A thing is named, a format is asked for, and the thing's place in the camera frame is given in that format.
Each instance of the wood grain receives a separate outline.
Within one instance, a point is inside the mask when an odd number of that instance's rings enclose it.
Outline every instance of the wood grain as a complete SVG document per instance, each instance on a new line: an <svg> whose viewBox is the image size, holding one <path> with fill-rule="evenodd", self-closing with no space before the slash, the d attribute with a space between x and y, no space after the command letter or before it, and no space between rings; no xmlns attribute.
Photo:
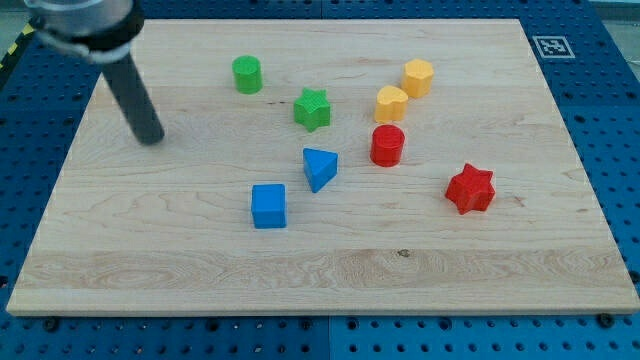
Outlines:
<svg viewBox="0 0 640 360"><path fill-rule="evenodd" d="M513 20L149 21L133 54L166 139L139 146L100 79L13 291L18 316L628 313L640 304L520 24ZM264 88L233 89L257 56ZM368 158L375 95L404 62L431 93ZM324 88L332 125L293 122ZM312 194L302 148L340 154ZM444 198L495 171L486 213ZM287 186L255 230L250 187Z"/></svg>

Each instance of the blue block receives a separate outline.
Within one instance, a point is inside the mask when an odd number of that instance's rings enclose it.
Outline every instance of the blue block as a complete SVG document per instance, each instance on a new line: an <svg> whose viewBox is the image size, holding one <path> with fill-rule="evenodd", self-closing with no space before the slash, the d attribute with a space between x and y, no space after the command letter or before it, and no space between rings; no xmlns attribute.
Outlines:
<svg viewBox="0 0 640 360"><path fill-rule="evenodd" d="M283 184L253 185L251 214L256 229L287 226L287 203Z"/></svg>
<svg viewBox="0 0 640 360"><path fill-rule="evenodd" d="M304 174L307 176L311 191L317 193L338 173L338 154L330 151L305 148Z"/></svg>

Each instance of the blue table surface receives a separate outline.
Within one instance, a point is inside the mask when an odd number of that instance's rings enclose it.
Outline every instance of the blue table surface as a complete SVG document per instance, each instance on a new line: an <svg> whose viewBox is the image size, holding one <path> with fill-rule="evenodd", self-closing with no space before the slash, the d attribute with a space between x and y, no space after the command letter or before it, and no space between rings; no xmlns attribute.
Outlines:
<svg viewBox="0 0 640 360"><path fill-rule="evenodd" d="M517 18L628 269L640 84L584 0L142 0L148 18ZM4 308L99 70L34 38L0 91L0 359L640 359L640 315L17 319Z"/></svg>

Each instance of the yellow block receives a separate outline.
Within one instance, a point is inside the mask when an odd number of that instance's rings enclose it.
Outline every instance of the yellow block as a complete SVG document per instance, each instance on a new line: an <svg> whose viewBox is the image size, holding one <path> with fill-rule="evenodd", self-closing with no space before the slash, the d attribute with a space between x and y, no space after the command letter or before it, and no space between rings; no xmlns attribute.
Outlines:
<svg viewBox="0 0 640 360"><path fill-rule="evenodd" d="M375 120L379 123L400 121L407 112L409 97L402 89L395 86L385 86L378 91Z"/></svg>
<svg viewBox="0 0 640 360"><path fill-rule="evenodd" d="M430 62L413 59L404 64L402 75L402 89L412 98L427 95L431 90L433 79L433 66Z"/></svg>
<svg viewBox="0 0 640 360"><path fill-rule="evenodd" d="M31 27L31 25L27 24L24 26L24 28L22 29L22 35L29 35L33 32L33 28Z"/></svg>
<svg viewBox="0 0 640 360"><path fill-rule="evenodd" d="M7 53L9 55L13 55L13 53L16 51L17 48L18 48L18 44L13 43L13 45L9 46L9 50L7 50Z"/></svg>

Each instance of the green star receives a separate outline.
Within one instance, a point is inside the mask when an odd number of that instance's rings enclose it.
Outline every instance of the green star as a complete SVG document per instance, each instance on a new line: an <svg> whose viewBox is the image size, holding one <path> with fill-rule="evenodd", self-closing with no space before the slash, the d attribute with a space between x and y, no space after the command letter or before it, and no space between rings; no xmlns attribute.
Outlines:
<svg viewBox="0 0 640 360"><path fill-rule="evenodd" d="M293 105L294 119L304 125L309 132L320 126L331 123L331 104L327 101L327 91L302 89L300 96Z"/></svg>

